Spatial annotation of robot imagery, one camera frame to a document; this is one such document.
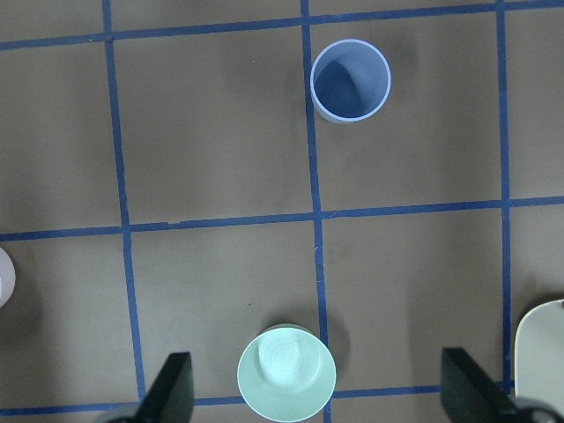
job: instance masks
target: grid square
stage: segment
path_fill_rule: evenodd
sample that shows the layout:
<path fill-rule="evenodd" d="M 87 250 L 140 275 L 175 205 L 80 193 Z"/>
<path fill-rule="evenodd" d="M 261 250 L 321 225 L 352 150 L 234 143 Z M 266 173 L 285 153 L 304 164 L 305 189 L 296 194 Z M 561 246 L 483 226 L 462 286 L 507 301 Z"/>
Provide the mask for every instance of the grid square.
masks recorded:
<path fill-rule="evenodd" d="M 564 298 L 564 205 L 511 213 L 511 327 L 534 307 Z"/>
<path fill-rule="evenodd" d="M 564 9 L 506 13 L 512 197 L 564 195 Z"/>
<path fill-rule="evenodd" d="M 0 42 L 99 33 L 101 0 L 0 0 Z"/>
<path fill-rule="evenodd" d="M 0 408 L 137 401 L 120 236 L 2 245 Z"/>
<path fill-rule="evenodd" d="M 299 0 L 112 0 L 116 30 L 294 18 L 300 14 Z"/>
<path fill-rule="evenodd" d="M 355 13 L 360 11 L 394 11 L 398 9 L 419 9 L 424 7 L 459 6 L 483 4 L 483 0 L 310 0 L 312 15 Z"/>
<path fill-rule="evenodd" d="M 347 398 L 333 401 L 333 423 L 370 421 L 388 423 L 447 423 L 439 394 L 402 395 L 392 397 Z"/>
<path fill-rule="evenodd" d="M 439 384 L 446 346 L 500 380 L 498 210 L 336 219 L 323 230 L 328 308 L 350 337 L 338 390 Z"/>
<path fill-rule="evenodd" d="M 245 422 L 264 423 L 267 421 L 253 412 L 245 404 L 198 406 L 194 408 L 192 421 L 197 423 L 219 423 L 219 422 Z M 307 423 L 322 423 L 323 413 L 319 412 L 314 417 L 304 420 Z"/>
<path fill-rule="evenodd" d="M 278 323 L 318 332 L 310 222 L 133 235 L 147 383 L 191 351 L 196 397 L 240 395 L 247 344 Z"/>
<path fill-rule="evenodd" d="M 120 225 L 103 44 L 0 58 L 0 233 Z"/>
<path fill-rule="evenodd" d="M 315 117 L 324 210 L 500 196 L 495 15 L 314 26 L 312 60 L 359 38 L 387 57 L 383 108 L 362 122 Z"/>
<path fill-rule="evenodd" d="M 94 423 L 102 412 L 66 412 L 34 416 L 0 417 L 5 423 Z"/>
<path fill-rule="evenodd" d="M 115 52 L 132 221 L 311 212 L 300 28 Z"/>

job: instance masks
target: cup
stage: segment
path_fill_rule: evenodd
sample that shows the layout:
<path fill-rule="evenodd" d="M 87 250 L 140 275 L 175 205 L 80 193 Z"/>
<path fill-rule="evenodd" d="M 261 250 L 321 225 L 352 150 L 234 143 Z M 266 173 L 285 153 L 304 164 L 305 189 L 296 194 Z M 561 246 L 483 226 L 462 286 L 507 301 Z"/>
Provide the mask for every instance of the cup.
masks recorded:
<path fill-rule="evenodd" d="M 8 254 L 0 249 L 0 308 L 10 299 L 15 283 L 14 265 Z"/>
<path fill-rule="evenodd" d="M 363 40 L 340 40 L 316 58 L 309 77 L 315 109 L 329 122 L 350 123 L 376 113 L 388 99 L 390 67 Z"/>
<path fill-rule="evenodd" d="M 237 368 L 245 402 L 272 421 L 308 419 L 329 402 L 337 370 L 327 347 L 301 326 L 272 326 L 253 339 Z"/>

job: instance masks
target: plastic cup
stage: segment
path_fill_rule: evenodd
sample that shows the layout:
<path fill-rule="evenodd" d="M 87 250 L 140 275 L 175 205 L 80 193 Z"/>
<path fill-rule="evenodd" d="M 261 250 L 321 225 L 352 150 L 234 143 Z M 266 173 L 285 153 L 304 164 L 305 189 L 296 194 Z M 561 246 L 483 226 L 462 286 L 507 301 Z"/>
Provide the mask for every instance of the plastic cup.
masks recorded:
<path fill-rule="evenodd" d="M 363 40 L 340 40 L 316 58 L 309 77 L 315 109 L 329 122 L 357 122 L 376 113 L 391 88 L 383 54 Z"/>
<path fill-rule="evenodd" d="M 10 299 L 14 292 L 16 272 L 10 257 L 0 249 L 0 308 Z"/>
<path fill-rule="evenodd" d="M 237 368 L 245 402 L 266 419 L 308 419 L 330 400 L 337 370 L 327 347 L 295 324 L 272 326 L 253 339 Z"/>

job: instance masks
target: round white object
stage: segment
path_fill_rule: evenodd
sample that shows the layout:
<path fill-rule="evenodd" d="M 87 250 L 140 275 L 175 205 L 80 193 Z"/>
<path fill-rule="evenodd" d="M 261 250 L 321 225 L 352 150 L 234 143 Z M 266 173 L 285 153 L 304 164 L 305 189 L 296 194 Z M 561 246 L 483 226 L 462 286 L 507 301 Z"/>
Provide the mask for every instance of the round white object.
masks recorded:
<path fill-rule="evenodd" d="M 328 403 L 337 370 L 327 347 L 294 324 L 272 326 L 253 339 L 237 368 L 245 402 L 278 422 L 308 419 Z"/>
<path fill-rule="evenodd" d="M 515 342 L 517 398 L 549 404 L 564 415 L 563 300 L 535 307 L 519 323 Z"/>
<path fill-rule="evenodd" d="M 388 99 L 390 66 L 380 50 L 363 40 L 339 40 L 316 58 L 309 76 L 311 97 L 322 118 L 361 121 Z"/>
<path fill-rule="evenodd" d="M 0 307 L 10 299 L 14 292 L 16 272 L 8 254 L 0 249 Z"/>

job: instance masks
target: mint green bowl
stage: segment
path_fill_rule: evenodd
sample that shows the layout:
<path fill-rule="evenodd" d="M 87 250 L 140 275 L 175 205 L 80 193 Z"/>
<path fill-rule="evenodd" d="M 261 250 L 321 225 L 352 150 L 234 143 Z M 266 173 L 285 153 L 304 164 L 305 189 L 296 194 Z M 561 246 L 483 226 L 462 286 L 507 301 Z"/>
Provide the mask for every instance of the mint green bowl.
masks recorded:
<path fill-rule="evenodd" d="M 272 326 L 253 339 L 237 368 L 245 402 L 266 419 L 308 419 L 329 402 L 337 370 L 327 347 L 294 324 Z"/>

